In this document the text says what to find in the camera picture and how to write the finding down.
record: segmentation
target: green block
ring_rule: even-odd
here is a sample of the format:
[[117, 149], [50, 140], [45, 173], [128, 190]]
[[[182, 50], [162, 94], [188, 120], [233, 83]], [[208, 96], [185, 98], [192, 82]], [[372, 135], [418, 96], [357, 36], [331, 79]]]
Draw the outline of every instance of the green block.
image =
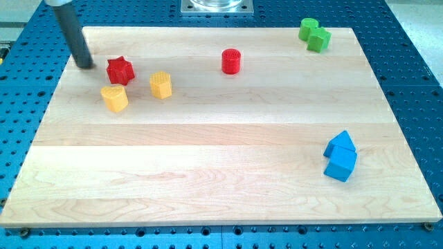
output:
[[325, 28], [316, 28], [311, 31], [307, 40], [307, 50], [316, 51], [320, 53], [329, 45], [331, 33], [327, 32]]
[[298, 38], [307, 41], [312, 29], [318, 28], [318, 21], [314, 18], [304, 18], [298, 31]]

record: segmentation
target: plastic block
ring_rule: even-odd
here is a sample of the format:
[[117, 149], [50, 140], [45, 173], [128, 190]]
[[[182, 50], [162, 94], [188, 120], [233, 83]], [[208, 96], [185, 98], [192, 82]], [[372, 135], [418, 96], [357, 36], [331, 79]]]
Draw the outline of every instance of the plastic block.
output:
[[332, 150], [335, 148], [335, 146], [339, 146], [344, 149], [349, 149], [350, 151], [353, 152], [356, 151], [355, 145], [352, 142], [352, 139], [347, 131], [342, 131], [335, 138], [332, 138], [330, 142], [327, 144], [325, 153], [323, 153], [323, 155], [326, 157], [330, 157]]
[[171, 75], [160, 71], [151, 75], [151, 93], [154, 97], [164, 99], [172, 95]]
[[329, 162], [324, 174], [345, 182], [354, 171], [357, 153], [335, 146], [332, 150]]
[[307, 41], [312, 29], [318, 28], [318, 21], [314, 18], [304, 18], [300, 24], [300, 30], [298, 31], [298, 38], [303, 41]]
[[320, 53], [327, 48], [330, 39], [331, 33], [327, 32], [325, 28], [315, 28], [311, 30], [309, 38], [307, 39], [307, 50]]
[[225, 74], [236, 74], [240, 71], [242, 54], [234, 48], [229, 48], [221, 54], [221, 70]]
[[100, 91], [106, 107], [118, 113], [128, 105], [126, 91], [123, 86], [105, 86]]
[[117, 59], [108, 59], [108, 64], [106, 72], [108, 72], [112, 84], [127, 86], [127, 83], [135, 78], [131, 62], [127, 62], [123, 56]]

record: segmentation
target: blue block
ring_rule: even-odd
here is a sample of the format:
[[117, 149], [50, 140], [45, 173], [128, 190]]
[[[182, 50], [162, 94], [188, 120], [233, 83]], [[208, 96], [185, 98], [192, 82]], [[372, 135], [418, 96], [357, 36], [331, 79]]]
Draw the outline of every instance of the blue block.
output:
[[326, 166], [324, 174], [339, 181], [347, 181], [354, 171], [357, 153], [339, 146], [332, 150], [329, 163]]
[[356, 150], [354, 143], [352, 142], [352, 139], [347, 131], [342, 131], [335, 138], [332, 138], [330, 142], [327, 144], [325, 153], [323, 153], [323, 155], [326, 157], [330, 157], [332, 150], [335, 146], [340, 146], [344, 149], [349, 149], [350, 151], [353, 152], [355, 152]]

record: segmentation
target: yellow hexagonal block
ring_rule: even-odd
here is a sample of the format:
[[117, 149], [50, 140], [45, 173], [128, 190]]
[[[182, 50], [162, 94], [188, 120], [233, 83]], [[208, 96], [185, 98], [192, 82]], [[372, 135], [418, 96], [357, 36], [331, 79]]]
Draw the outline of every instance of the yellow hexagonal block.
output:
[[105, 86], [100, 93], [106, 107], [115, 113], [122, 111], [128, 105], [125, 87], [123, 86]]
[[172, 95], [171, 75], [160, 71], [151, 74], [151, 93], [154, 97], [164, 99]]

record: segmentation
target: wooden board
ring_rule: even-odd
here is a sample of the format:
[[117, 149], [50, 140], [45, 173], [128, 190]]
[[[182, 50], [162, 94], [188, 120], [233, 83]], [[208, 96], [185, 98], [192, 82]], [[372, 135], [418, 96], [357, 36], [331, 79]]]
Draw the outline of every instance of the wooden board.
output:
[[[354, 33], [322, 54], [297, 28], [85, 28], [96, 67], [69, 60], [0, 216], [6, 227], [387, 223], [442, 215]], [[224, 75], [235, 47], [242, 70]], [[108, 111], [107, 59], [136, 79]], [[172, 75], [173, 96], [149, 76]], [[358, 149], [347, 183], [323, 175], [329, 139]]]

